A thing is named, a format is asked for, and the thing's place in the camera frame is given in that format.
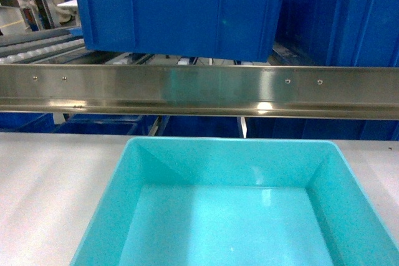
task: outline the turquoise plastic bin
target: turquoise plastic bin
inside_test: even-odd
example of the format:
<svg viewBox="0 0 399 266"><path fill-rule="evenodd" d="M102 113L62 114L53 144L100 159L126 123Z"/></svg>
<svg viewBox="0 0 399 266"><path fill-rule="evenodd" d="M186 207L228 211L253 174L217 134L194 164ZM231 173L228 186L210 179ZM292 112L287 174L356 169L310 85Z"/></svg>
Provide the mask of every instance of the turquoise plastic bin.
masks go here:
<svg viewBox="0 0 399 266"><path fill-rule="evenodd" d="M327 141L134 138L72 265L398 265Z"/></svg>

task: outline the stacked blue bin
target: stacked blue bin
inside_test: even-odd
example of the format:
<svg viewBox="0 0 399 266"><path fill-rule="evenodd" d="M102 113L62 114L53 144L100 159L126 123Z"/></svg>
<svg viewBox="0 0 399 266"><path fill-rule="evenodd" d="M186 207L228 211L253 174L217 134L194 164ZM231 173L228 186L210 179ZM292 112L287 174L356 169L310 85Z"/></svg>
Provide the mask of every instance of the stacked blue bin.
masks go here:
<svg viewBox="0 0 399 266"><path fill-rule="evenodd" d="M239 124L234 117L170 116L163 136L239 138Z"/></svg>
<svg viewBox="0 0 399 266"><path fill-rule="evenodd" d="M277 39L317 65L399 66L399 0L283 0ZM248 136L398 140L399 122L250 119Z"/></svg>
<svg viewBox="0 0 399 266"><path fill-rule="evenodd" d="M88 49L266 61L272 50L281 1L78 0L78 3Z"/></svg>
<svg viewBox="0 0 399 266"><path fill-rule="evenodd" d="M399 140L399 121L249 118L248 138Z"/></svg>
<svg viewBox="0 0 399 266"><path fill-rule="evenodd" d="M399 67L399 0L284 0L277 39L318 65Z"/></svg>
<svg viewBox="0 0 399 266"><path fill-rule="evenodd" d="M147 135L154 116L78 114L54 133L95 135Z"/></svg>
<svg viewBox="0 0 399 266"><path fill-rule="evenodd" d="M0 113L0 132L50 133L54 128L51 113Z"/></svg>

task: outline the blue crate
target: blue crate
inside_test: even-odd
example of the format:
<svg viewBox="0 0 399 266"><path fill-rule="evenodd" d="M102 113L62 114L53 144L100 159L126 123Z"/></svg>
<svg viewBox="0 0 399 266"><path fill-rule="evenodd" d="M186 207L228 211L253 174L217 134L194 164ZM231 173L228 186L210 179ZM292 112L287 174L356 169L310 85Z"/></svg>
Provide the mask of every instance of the blue crate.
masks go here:
<svg viewBox="0 0 399 266"><path fill-rule="evenodd" d="M397 265L376 211L331 142L133 138L71 265Z"/></svg>
<svg viewBox="0 0 399 266"><path fill-rule="evenodd" d="M54 133L95 134L95 135L141 135L136 123L113 123L104 121L78 122L68 121Z"/></svg>
<svg viewBox="0 0 399 266"><path fill-rule="evenodd" d="M78 0L78 3L88 49L266 61L272 50L281 1Z"/></svg>
<svg viewBox="0 0 399 266"><path fill-rule="evenodd" d="M217 116L171 116L163 136L239 137L237 118Z"/></svg>
<svg viewBox="0 0 399 266"><path fill-rule="evenodd" d="M101 114L76 114L68 122L76 123L131 123L137 124L134 135L148 135L156 116L153 115L101 115Z"/></svg>
<svg viewBox="0 0 399 266"><path fill-rule="evenodd" d="M397 140L399 121L248 118L249 138Z"/></svg>
<svg viewBox="0 0 399 266"><path fill-rule="evenodd" d="M72 116L70 121L103 121L103 122L135 122L143 121L142 115L102 115L93 113L78 113Z"/></svg>
<svg viewBox="0 0 399 266"><path fill-rule="evenodd" d="M52 133L55 129L54 118L51 113L46 113L36 120L21 126L16 132L23 133Z"/></svg>
<svg viewBox="0 0 399 266"><path fill-rule="evenodd" d="M0 128L16 130L28 123L38 120L40 117L45 116L43 113L0 113Z"/></svg>
<svg viewBox="0 0 399 266"><path fill-rule="evenodd" d="M278 41L319 65L398 67L399 0L284 0Z"/></svg>

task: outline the metal frame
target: metal frame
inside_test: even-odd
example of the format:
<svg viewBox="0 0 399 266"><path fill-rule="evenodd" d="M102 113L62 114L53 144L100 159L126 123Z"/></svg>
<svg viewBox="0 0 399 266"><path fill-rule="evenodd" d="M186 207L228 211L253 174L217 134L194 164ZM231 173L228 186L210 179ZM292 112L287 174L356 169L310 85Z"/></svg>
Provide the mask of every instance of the metal frame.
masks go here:
<svg viewBox="0 0 399 266"><path fill-rule="evenodd" d="M0 65L0 110L399 119L399 69Z"/></svg>

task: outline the white countertop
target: white countertop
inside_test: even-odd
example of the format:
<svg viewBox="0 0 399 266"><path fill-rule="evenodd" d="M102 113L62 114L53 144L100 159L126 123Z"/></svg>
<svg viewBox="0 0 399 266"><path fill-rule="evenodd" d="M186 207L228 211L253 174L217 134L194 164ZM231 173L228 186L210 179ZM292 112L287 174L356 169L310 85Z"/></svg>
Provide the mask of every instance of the white countertop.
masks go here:
<svg viewBox="0 0 399 266"><path fill-rule="evenodd" d="M0 133L0 265L68 265L130 138ZM336 143L399 241L399 142Z"/></svg>

